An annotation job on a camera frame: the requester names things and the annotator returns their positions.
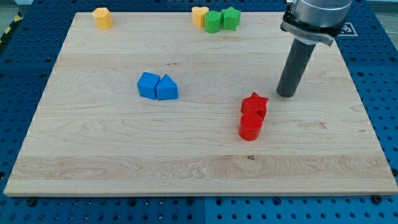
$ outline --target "toy block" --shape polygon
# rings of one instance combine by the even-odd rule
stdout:
[[[221,23],[224,30],[236,30],[241,20],[241,11],[232,6],[221,10]]]
[[[93,11],[94,20],[99,29],[109,29],[113,25],[110,11],[105,7],[99,7]]]
[[[159,81],[159,75],[144,72],[137,83],[139,95],[142,97],[156,100],[156,86]]]
[[[209,11],[209,8],[206,6],[203,7],[193,7],[192,8],[192,22],[193,25],[197,27],[205,26],[205,15]]]
[[[266,117],[268,98],[261,97],[257,93],[253,93],[249,98],[243,99],[241,112],[253,112],[258,114],[261,119]]]
[[[159,84],[156,86],[156,93],[158,100],[173,100],[178,99],[178,86],[166,74],[163,76]]]
[[[221,14],[216,11],[207,12],[205,15],[205,31],[215,34],[220,31]]]
[[[241,138],[253,141],[260,135],[262,118],[255,112],[248,112],[242,115],[238,133]]]

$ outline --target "red block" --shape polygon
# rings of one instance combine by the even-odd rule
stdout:
[[[243,99],[241,112],[254,112],[258,114],[261,119],[266,117],[268,98],[261,97],[257,93],[253,93],[249,98]]]
[[[248,112],[242,115],[238,133],[241,138],[253,141],[259,137],[262,127],[262,118],[255,112]]]

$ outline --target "red cylinder block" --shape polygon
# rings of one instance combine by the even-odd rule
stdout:
[[[241,138],[253,141],[260,135],[262,118],[255,112],[248,112],[242,115],[238,133]]]

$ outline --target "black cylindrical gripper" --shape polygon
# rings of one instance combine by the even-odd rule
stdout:
[[[280,96],[289,98],[294,95],[314,48],[315,44],[308,45],[294,39],[277,87]]]

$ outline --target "red star block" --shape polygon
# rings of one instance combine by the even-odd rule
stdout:
[[[241,112],[243,114],[255,112],[264,120],[267,113],[267,103],[268,98],[261,97],[254,92],[249,98],[243,99]]]

